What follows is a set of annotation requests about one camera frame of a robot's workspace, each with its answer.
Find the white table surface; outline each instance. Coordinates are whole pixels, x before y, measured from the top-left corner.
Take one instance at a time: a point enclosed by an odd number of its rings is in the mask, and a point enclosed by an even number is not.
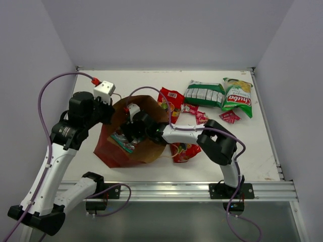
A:
[[[160,89],[165,87],[184,93],[190,80],[201,82],[221,83],[222,78],[229,77],[253,83],[250,72],[241,71],[83,71],[101,81],[113,82],[116,86],[115,93],[126,97],[134,89],[141,86],[153,86]],[[78,76],[74,92],[93,92],[93,84],[87,77]],[[158,93],[146,89],[140,90],[137,95],[150,95],[157,99]],[[237,138],[246,144],[246,152],[240,156],[239,164],[242,174],[247,181],[280,180],[276,168],[274,155],[266,131],[263,117],[261,115],[258,97],[252,88],[252,112],[250,119],[239,109],[235,113],[242,119],[233,125],[220,119],[223,113],[219,108],[200,107],[199,111],[206,112],[209,118],[215,119]],[[113,95],[114,102],[119,100]],[[183,113],[176,124],[194,125],[194,116]],[[187,163],[173,163],[170,158],[159,158],[153,163],[144,164],[131,168],[107,167],[96,155],[93,154],[97,144],[101,124],[93,127],[89,137],[83,142],[80,150],[68,167],[63,180],[79,180],[80,177],[92,171],[104,176],[108,181],[121,182],[208,182],[223,179],[220,167],[210,161],[202,152],[191,158]],[[163,155],[171,155],[169,147],[166,147]]]

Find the red snack bag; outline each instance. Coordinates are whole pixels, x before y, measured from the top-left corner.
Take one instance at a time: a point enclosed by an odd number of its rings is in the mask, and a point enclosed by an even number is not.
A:
[[[192,115],[197,114],[198,106],[194,106],[188,103],[184,103],[183,113],[190,113]]]
[[[175,163],[187,162],[190,158],[194,157],[197,153],[201,152],[201,148],[198,145],[174,143],[170,145],[173,161]]]
[[[205,112],[197,111],[196,123],[198,125],[201,125],[201,124],[206,124],[207,121],[208,121],[208,116],[206,116]]]
[[[177,91],[171,91],[164,87],[160,90],[160,92],[165,95],[167,101],[170,103],[172,113],[171,121],[174,124],[181,113],[181,107],[184,103],[184,96]],[[169,112],[166,100],[164,100],[160,94],[158,95],[157,102],[159,106],[167,111],[167,113]]]
[[[233,123],[234,123],[234,121],[238,121],[238,120],[240,120],[240,117],[239,117],[239,116],[237,116],[237,115],[236,115],[232,110],[227,111],[227,112],[225,112],[225,113],[222,113],[222,114],[220,114],[219,116],[220,116],[220,118],[221,118],[222,120],[224,120],[224,121],[226,121],[226,122],[228,122],[228,123],[230,123],[230,124],[233,124]]]

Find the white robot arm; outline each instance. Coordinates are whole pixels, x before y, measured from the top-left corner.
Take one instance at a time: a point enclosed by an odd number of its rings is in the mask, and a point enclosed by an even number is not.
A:
[[[88,172],[72,188],[57,195],[58,187],[71,160],[76,155],[82,142],[88,137],[88,131],[97,123],[110,124],[115,112],[111,95],[115,87],[113,83],[103,82],[94,88],[94,96],[89,92],[78,92],[69,102],[69,110],[61,115],[60,121],[54,125],[50,139],[52,141],[52,158],[47,164],[48,149],[43,165],[36,180],[20,205],[12,206],[8,216],[19,220],[26,208],[32,205],[22,223],[39,229],[46,234],[55,235],[62,227],[65,216],[77,204],[92,194],[104,190],[102,176]],[[197,144],[215,163],[221,166],[228,194],[232,194],[238,186],[238,171],[233,162],[237,150],[236,141],[230,137],[219,135],[218,129],[233,136],[214,120],[199,126],[176,126],[168,123],[156,123],[136,104],[128,105],[129,120],[121,126],[127,139],[140,135],[147,136],[158,144],[189,143]],[[42,179],[43,171],[48,171]],[[42,181],[39,192],[31,202],[37,185]]]
[[[97,123],[110,123],[115,112],[111,102],[114,89],[113,83],[104,81],[94,88],[94,96],[89,92],[73,95],[69,101],[69,110],[63,112],[60,121],[51,130],[50,164],[47,164],[47,148],[46,157],[30,191],[20,205],[9,209],[9,217],[16,220],[22,217],[22,223],[54,235],[62,227],[69,211],[86,197],[103,191],[103,177],[88,172],[72,188],[56,196],[65,171],[82,142],[88,137],[90,128]],[[39,183],[40,189],[32,201]],[[28,213],[23,215],[29,205],[31,207]]]

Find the snack wrapper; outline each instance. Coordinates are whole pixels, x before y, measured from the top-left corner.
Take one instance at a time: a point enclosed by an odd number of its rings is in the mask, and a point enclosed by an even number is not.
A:
[[[197,109],[198,106],[194,106],[188,103],[184,103],[184,107],[183,107],[183,113],[190,113],[192,115],[196,115],[197,114]]]
[[[223,78],[226,88],[226,97],[222,110],[228,111],[235,107],[242,109],[249,118],[252,118],[251,83],[237,79]]]
[[[198,125],[201,125],[201,124],[206,124],[207,121],[208,121],[208,116],[206,116],[205,112],[197,111],[196,123]]]
[[[172,113],[171,121],[172,121],[172,124],[174,124],[174,123],[176,123],[176,121],[181,113],[182,105],[184,103],[184,96],[177,91],[171,91],[171,90],[168,90],[164,87],[160,90],[160,92],[163,95],[165,95],[165,97],[167,98],[167,101],[170,104],[170,107],[171,107],[170,111]],[[158,102],[158,105],[160,107],[162,107],[163,109],[165,109],[168,114],[169,110],[167,107],[166,100],[160,94],[158,95],[157,102]]]
[[[185,143],[174,143],[170,145],[172,155],[177,154],[173,157],[175,163],[187,162],[190,158],[194,157],[197,153],[201,152],[201,148],[198,145],[185,144]]]
[[[237,116],[232,110],[222,113],[219,116],[222,120],[230,124],[234,124],[235,121],[240,120],[240,117]]]
[[[204,83],[191,80],[184,97],[185,102],[193,105],[221,107],[225,94],[220,83]]]

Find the black mounting bracket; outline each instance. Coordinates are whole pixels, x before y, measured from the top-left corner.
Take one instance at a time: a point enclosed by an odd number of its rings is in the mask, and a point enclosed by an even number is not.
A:
[[[96,193],[102,192],[105,189],[108,189],[109,187],[111,187],[113,185],[115,185],[115,183],[104,183],[102,186],[102,190],[97,191]],[[109,190],[107,193],[95,197],[96,199],[103,199],[103,201],[100,201],[100,202],[86,201],[86,203],[85,203],[86,211],[89,213],[96,213],[97,211],[104,211],[106,209],[107,201],[109,199],[119,199],[120,198],[120,189],[121,189],[121,186],[116,186],[115,188]]]
[[[208,185],[208,191],[211,199],[230,199],[234,190],[228,192],[228,186],[224,183],[211,183]],[[240,199],[244,194],[244,199],[254,199],[254,191],[251,183],[243,183],[240,187],[240,192],[235,196]]]
[[[58,206],[54,204],[50,214],[40,216],[38,212],[35,212],[34,214],[27,213],[21,222],[29,227],[39,229],[40,231],[53,236],[61,229],[65,221],[65,213],[63,210],[64,205]],[[23,213],[23,207],[21,205],[15,205],[10,207],[8,216],[15,220],[19,220]]]

